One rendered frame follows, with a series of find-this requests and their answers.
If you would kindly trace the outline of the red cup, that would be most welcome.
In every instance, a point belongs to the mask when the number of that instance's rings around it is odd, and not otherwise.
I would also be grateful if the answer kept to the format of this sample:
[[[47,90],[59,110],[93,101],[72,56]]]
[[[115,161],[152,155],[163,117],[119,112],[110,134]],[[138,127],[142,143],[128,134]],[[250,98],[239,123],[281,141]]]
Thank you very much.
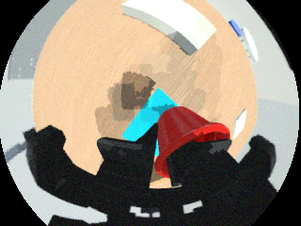
[[[185,106],[176,105],[165,110],[158,120],[157,135],[158,157],[155,158],[155,170],[161,176],[169,178],[166,158],[189,140],[210,142],[210,140],[230,139],[230,131],[223,123],[204,120]]]

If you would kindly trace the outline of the white flat pad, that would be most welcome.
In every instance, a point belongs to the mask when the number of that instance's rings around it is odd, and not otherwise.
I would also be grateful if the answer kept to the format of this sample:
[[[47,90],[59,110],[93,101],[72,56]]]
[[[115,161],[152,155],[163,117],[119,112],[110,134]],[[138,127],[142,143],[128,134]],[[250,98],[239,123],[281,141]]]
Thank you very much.
[[[236,120],[236,124],[234,124],[233,128],[233,136],[232,138],[238,136],[238,132],[242,131],[242,128],[244,128],[245,125],[245,119],[246,119],[246,110],[244,110],[244,113],[241,113],[240,116],[238,116]]]

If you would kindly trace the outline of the wooden plank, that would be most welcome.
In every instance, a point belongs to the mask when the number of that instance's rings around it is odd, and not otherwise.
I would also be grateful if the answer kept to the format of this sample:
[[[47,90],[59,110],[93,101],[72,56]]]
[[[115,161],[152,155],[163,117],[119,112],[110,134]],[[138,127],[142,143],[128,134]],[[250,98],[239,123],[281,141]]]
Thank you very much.
[[[159,185],[168,180],[170,180],[170,178],[166,178],[161,176],[161,174],[158,174],[157,170],[155,170],[155,166],[153,165],[153,169],[151,170],[150,185],[151,186]]]

